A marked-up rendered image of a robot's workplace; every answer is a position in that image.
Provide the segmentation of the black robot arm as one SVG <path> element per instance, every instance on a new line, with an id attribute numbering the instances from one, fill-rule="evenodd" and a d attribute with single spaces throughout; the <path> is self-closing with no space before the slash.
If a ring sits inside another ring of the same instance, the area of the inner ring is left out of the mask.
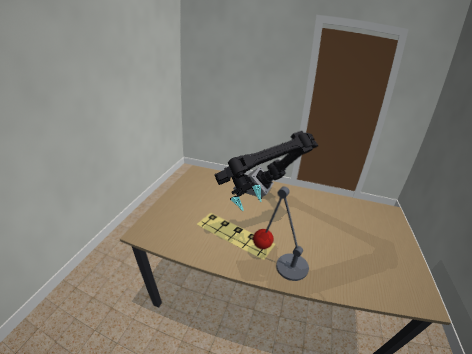
<path id="1" fill-rule="evenodd" d="M 294 162 L 301 155 L 308 153 L 312 151 L 313 148 L 319 146 L 317 142 L 313 140 L 314 137 L 310 133 L 299 131 L 293 133 L 291 138 L 292 140 L 288 142 L 265 149 L 263 151 L 254 154 L 246 154 L 243 156 L 241 155 L 230 159 L 228 162 L 228 167 L 224 168 L 223 171 L 214 174 L 218 185 L 230 181 L 231 177 L 232 179 L 234 177 L 238 179 L 240 177 L 245 176 L 247 183 L 252 182 L 251 178 L 244 174 L 246 173 L 246 171 L 251 170 L 253 167 L 259 164 L 265 163 L 267 161 L 273 160 L 275 158 L 287 154 L 282 160 L 275 160 L 274 162 L 269 164 L 267 166 L 268 171 L 263 172 L 262 170 L 260 170 L 257 173 L 256 178 L 265 186 L 266 189 L 270 188 L 272 182 L 271 180 L 275 181 L 282 178 L 286 174 L 286 168 L 292 162 Z"/>

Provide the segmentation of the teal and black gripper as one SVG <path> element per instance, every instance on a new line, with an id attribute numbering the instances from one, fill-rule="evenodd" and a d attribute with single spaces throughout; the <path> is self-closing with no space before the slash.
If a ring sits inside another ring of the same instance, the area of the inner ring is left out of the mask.
<path id="1" fill-rule="evenodd" d="M 245 176 L 240 177 L 238 179 L 236 179 L 236 177 L 234 177 L 233 181 L 234 181 L 234 184 L 235 184 L 237 189 L 232 191 L 232 194 L 236 193 L 237 196 L 233 196 L 230 200 L 232 202 L 234 202 L 242 211 L 244 211 L 244 209 L 243 209 L 243 206 L 242 206 L 242 203 L 240 201 L 239 196 L 247 193 L 247 190 L 249 190 L 250 188 L 253 188 L 253 190 L 254 190 L 256 196 L 258 197 L 259 201 L 262 202 L 261 201 L 261 186 L 259 184 L 255 184 L 254 182 L 248 182 L 247 183 Z"/>

